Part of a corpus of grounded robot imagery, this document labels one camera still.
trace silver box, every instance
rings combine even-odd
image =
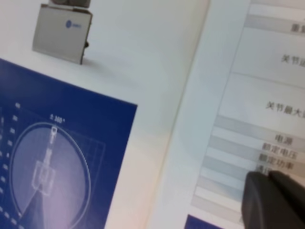
[[[87,10],[65,10],[41,5],[33,50],[82,64],[92,14]]]

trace printed page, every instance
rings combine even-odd
[[[305,186],[305,2],[215,0],[205,27],[150,229],[244,228],[249,171]]]

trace semicircle graphic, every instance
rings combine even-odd
[[[73,228],[85,214],[91,194],[80,148],[68,133],[48,123],[28,127],[17,140],[10,187],[20,218],[39,229]]]

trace blue panel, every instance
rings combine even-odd
[[[193,216],[188,216],[184,229],[221,229]]]
[[[137,106],[0,59],[0,229],[102,229]]]

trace black object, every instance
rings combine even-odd
[[[91,0],[52,0],[54,4],[89,8]]]
[[[242,215],[246,229],[305,229],[305,189],[278,171],[250,172]]]

